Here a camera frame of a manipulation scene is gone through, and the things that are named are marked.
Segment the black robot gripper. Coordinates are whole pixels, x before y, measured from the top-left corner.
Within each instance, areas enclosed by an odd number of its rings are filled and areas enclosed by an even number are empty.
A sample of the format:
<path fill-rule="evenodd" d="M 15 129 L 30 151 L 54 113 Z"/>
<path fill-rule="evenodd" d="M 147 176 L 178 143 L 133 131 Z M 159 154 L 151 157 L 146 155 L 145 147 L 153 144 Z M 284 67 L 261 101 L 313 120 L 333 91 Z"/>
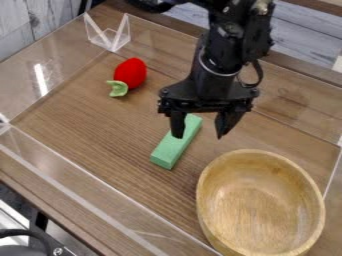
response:
<path fill-rule="evenodd" d="M 234 104 L 250 105 L 260 96 L 258 84 L 246 84 L 238 78 L 242 66 L 240 58 L 222 58 L 216 61 L 199 54 L 194 57 L 189 76 L 161 89 L 158 112 L 171 116 L 171 133 L 175 138 L 183 138 L 186 113 L 225 111 Z M 232 131 L 244 115 L 244 112 L 236 111 L 218 113 L 218 138 Z"/>

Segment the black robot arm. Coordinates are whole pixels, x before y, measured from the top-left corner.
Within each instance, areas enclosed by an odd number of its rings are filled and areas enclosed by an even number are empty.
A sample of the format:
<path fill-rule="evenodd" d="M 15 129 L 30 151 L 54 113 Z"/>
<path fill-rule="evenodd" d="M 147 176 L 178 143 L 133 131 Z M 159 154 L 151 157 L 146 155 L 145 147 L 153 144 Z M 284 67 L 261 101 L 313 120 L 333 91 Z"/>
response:
<path fill-rule="evenodd" d="M 274 0 L 126 0 L 138 9 L 165 13 L 191 3 L 209 11 L 209 31 L 202 34 L 187 77 L 159 92 L 158 112 L 170 118 L 171 134 L 181 139 L 190 113 L 217 114 L 217 135 L 226 135 L 253 109 L 260 84 L 240 77 L 252 65 L 264 75 L 260 59 L 274 40 Z"/>

